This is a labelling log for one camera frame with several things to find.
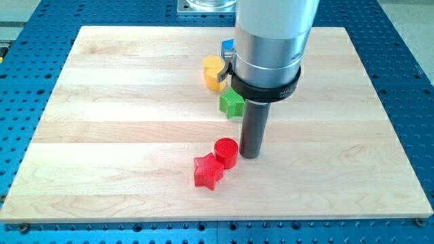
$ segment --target wooden tabletop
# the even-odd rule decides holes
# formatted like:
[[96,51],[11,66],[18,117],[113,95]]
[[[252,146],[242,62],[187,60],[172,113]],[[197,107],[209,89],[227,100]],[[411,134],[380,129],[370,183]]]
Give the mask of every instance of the wooden tabletop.
[[433,213],[343,28],[313,28],[261,154],[216,190],[194,157],[241,118],[218,110],[202,60],[233,28],[84,26],[0,211],[19,222],[413,218]]

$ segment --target star-shaped block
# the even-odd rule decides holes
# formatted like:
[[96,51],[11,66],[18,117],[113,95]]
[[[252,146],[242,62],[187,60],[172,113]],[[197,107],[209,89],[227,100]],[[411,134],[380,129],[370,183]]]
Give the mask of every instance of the star-shaped block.
[[216,182],[223,178],[224,165],[218,162],[212,153],[204,157],[195,157],[194,161],[195,186],[206,186],[214,190]]
[[228,119],[244,115],[244,98],[232,87],[225,94],[220,95],[220,110],[226,113]]

